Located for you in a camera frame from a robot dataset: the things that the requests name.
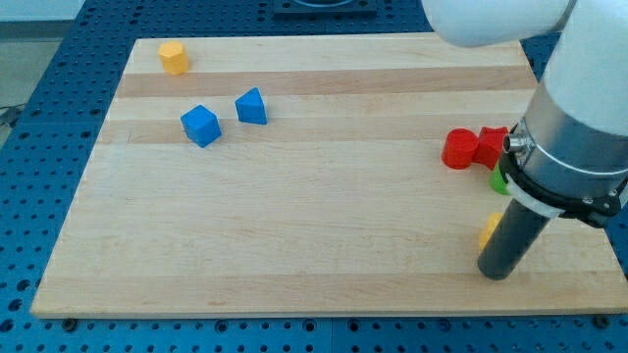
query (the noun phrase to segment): red block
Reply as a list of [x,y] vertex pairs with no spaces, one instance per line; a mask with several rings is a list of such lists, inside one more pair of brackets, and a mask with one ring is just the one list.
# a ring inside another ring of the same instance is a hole
[[473,162],[480,163],[493,170],[503,145],[503,138],[508,134],[508,127],[490,128],[483,126],[480,131],[480,145],[473,156]]
[[479,146],[475,132],[466,128],[456,128],[449,132],[443,148],[443,163],[448,167],[462,170],[471,165]]

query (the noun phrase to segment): wooden board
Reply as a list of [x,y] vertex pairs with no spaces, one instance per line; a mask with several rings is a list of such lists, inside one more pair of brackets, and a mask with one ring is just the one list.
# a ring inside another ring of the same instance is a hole
[[[628,285],[602,231],[551,222],[507,280],[476,267],[508,197],[440,161],[456,126],[511,126],[536,82],[518,43],[433,34],[135,43],[32,306],[41,318],[617,312]],[[269,124],[239,124],[259,86]],[[205,149],[180,116],[204,104]]]

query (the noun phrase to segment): blue pegboard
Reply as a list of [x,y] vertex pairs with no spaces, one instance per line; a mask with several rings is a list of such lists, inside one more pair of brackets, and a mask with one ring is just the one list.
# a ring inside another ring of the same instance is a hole
[[[81,320],[66,332],[61,321],[41,321],[28,313],[137,38],[429,30],[418,0],[378,0],[375,17],[287,19],[273,18],[270,0],[86,0],[0,151],[0,352],[628,351],[626,315]],[[537,77],[557,39],[552,34],[523,41]],[[607,229],[620,262],[627,256],[626,225],[628,212],[623,212]]]

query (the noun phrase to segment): blue cube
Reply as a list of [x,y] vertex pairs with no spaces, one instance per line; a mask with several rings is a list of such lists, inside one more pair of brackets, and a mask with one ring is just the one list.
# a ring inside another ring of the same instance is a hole
[[199,147],[205,147],[221,136],[218,117],[207,108],[199,105],[181,117],[187,138]]
[[253,87],[235,101],[237,119],[243,123],[266,124],[266,110],[257,87]]

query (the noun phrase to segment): toy block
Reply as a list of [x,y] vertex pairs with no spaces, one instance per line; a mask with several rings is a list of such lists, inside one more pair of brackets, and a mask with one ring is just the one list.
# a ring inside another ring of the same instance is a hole
[[199,105],[181,117],[187,138],[199,147],[205,147],[222,135],[218,117],[207,108]]
[[159,47],[159,58],[164,70],[169,74],[180,75],[189,70],[185,47],[176,40],[164,43]]
[[506,188],[506,182],[503,180],[503,176],[501,176],[501,171],[499,170],[499,163],[495,164],[495,168],[491,173],[491,179],[489,179],[489,185],[491,188],[502,195],[509,195],[508,189]]
[[487,223],[484,225],[482,231],[480,231],[480,251],[484,250],[484,247],[487,246],[489,240],[491,240],[491,236],[497,228],[499,221],[501,221],[501,217],[503,217],[503,213],[493,213],[489,216]]
[[466,128],[456,128],[449,132],[441,159],[448,167],[463,170],[471,165],[478,149],[478,136]]
[[266,124],[266,110],[257,87],[251,88],[235,101],[237,119],[243,123]]
[[503,138],[508,134],[508,127],[490,128],[483,126],[480,131],[480,145],[473,156],[473,162],[480,163],[493,170],[503,145]]

